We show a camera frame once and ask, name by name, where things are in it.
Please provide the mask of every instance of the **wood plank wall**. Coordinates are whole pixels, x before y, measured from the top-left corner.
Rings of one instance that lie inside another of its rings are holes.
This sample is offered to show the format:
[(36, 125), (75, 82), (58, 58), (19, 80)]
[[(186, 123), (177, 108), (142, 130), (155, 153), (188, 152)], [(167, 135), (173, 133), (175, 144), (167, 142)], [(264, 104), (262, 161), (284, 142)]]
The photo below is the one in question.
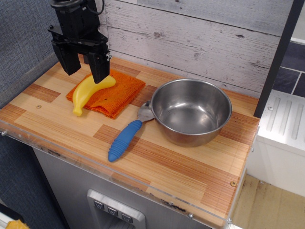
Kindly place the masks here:
[(293, 2), (105, 1), (101, 31), (113, 56), (256, 98)]

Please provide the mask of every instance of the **stainless steel pot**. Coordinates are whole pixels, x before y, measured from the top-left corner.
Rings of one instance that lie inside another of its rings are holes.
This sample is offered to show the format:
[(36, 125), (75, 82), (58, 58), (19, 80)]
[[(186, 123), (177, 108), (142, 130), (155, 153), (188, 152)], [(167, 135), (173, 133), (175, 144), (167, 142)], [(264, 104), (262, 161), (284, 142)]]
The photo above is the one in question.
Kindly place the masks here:
[(212, 141), (229, 121), (229, 97), (211, 83), (179, 79), (159, 87), (151, 108), (161, 132), (174, 144), (200, 146)]

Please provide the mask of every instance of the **toy banana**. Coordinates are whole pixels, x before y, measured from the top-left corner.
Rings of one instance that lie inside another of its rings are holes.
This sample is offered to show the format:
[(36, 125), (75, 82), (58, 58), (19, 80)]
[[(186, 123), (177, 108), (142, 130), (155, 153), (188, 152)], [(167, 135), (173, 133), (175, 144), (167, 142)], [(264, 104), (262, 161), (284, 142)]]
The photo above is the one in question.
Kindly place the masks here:
[(77, 116), (81, 116), (82, 108), (86, 105), (89, 101), (91, 96), (96, 93), (97, 91), (112, 87), (115, 85), (115, 79), (108, 75), (105, 79), (100, 81), (99, 83), (95, 83), (93, 80), (93, 76), (89, 76), (84, 79), (75, 89), (73, 93), (73, 103), (74, 109), (73, 113)]

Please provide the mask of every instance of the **blue rubber grip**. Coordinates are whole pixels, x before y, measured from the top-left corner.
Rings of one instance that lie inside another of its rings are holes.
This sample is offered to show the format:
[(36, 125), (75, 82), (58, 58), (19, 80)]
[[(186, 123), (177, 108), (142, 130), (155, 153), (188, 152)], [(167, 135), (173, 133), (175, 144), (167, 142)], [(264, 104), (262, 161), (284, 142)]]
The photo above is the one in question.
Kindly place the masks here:
[(108, 160), (110, 162), (115, 161), (120, 158), (120, 156), (125, 152), (128, 148), (130, 142), (132, 141), (135, 134), (141, 128), (142, 122), (140, 120), (135, 120), (128, 124), (125, 129), (117, 136), (111, 145), (108, 152)]

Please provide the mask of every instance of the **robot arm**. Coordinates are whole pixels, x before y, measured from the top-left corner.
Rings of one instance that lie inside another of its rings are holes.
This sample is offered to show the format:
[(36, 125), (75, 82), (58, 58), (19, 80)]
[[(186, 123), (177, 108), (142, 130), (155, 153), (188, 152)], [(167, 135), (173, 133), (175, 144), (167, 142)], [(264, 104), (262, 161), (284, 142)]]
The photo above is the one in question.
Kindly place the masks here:
[(86, 55), (95, 83), (110, 73), (107, 37), (98, 32), (100, 21), (94, 0), (51, 0), (60, 26), (50, 26), (54, 52), (68, 75), (81, 68), (78, 53)]

